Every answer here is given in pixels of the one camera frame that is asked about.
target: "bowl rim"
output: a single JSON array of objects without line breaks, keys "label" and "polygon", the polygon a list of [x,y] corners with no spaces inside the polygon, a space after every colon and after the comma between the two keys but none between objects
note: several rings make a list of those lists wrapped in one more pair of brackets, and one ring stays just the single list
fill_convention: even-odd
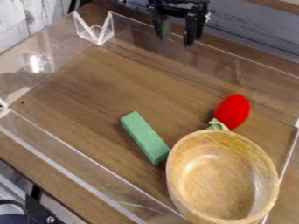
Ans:
[{"label": "bowl rim", "polygon": [[[224,220],[220,218],[214,218],[212,216],[208,216],[205,213],[200,212],[198,210],[193,209],[188,203],[185,203],[180,193],[177,191],[174,191],[173,186],[172,186],[172,181],[169,180],[169,167],[170,167],[170,162],[173,160],[174,157],[174,153],[178,150],[180,146],[182,145],[184,141],[200,134],[205,134],[205,133],[226,133],[229,135],[232,135],[233,137],[237,137],[240,139],[242,139],[244,141],[246,141],[249,144],[252,144],[257,150],[257,152],[260,153],[260,156],[264,158],[265,163],[266,163],[266,167],[268,167],[268,172],[270,177],[273,178],[273,191],[270,194],[270,198],[268,200],[268,202],[265,203],[262,209],[260,210],[260,212],[257,212],[256,214],[248,216],[244,219],[238,219],[238,220]],[[248,224],[248,223],[254,223],[254,221],[260,221],[265,215],[268,214],[268,212],[270,211],[274,203],[276,203],[276,198],[277,198],[277,194],[278,194],[278,177],[277,177],[277,173],[276,173],[276,167],[273,164],[272,159],[269,158],[269,156],[266,155],[265,151],[261,149],[261,147],[252,141],[249,140],[246,137],[241,136],[240,134],[232,132],[232,131],[226,131],[226,130],[218,130],[218,129],[202,129],[202,130],[197,130],[194,132],[192,132],[190,134],[188,134],[186,136],[184,136],[178,142],[174,144],[174,146],[172,147],[169,156],[166,158],[166,164],[165,164],[165,178],[166,178],[166,187],[168,187],[168,192],[172,192],[174,198],[178,200],[178,202],[181,203],[181,205],[188,209],[188,211],[196,215],[197,217],[200,217],[201,219],[204,219],[205,221],[209,221],[210,223],[217,223],[217,224]]]}]

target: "green block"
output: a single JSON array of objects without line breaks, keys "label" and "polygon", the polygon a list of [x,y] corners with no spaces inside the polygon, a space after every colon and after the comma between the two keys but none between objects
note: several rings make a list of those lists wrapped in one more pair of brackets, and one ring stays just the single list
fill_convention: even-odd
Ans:
[{"label": "green block", "polygon": [[121,125],[153,165],[166,159],[170,148],[137,112],[120,118]]}]

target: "wooden bowl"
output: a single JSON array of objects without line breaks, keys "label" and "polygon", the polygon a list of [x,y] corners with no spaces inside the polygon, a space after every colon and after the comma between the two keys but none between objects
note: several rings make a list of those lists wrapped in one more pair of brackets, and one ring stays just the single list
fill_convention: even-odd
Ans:
[{"label": "wooden bowl", "polygon": [[185,136],[172,147],[165,174],[172,202],[192,223],[258,223],[276,203],[274,165],[261,148],[230,131]]}]

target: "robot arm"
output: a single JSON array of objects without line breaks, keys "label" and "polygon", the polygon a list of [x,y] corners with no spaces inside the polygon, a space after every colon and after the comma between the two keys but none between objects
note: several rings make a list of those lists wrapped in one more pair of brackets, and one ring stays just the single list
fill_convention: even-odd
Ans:
[{"label": "robot arm", "polygon": [[148,0],[150,19],[156,35],[162,39],[172,31],[168,16],[185,19],[184,45],[190,46],[200,39],[204,23],[209,18],[209,0]]}]

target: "red ball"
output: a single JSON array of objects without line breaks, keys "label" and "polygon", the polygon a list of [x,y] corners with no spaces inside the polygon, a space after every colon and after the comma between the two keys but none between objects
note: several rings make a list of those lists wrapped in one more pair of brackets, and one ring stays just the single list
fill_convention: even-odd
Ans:
[{"label": "red ball", "polygon": [[248,118],[249,102],[240,94],[230,95],[217,106],[214,118],[233,130]]}]

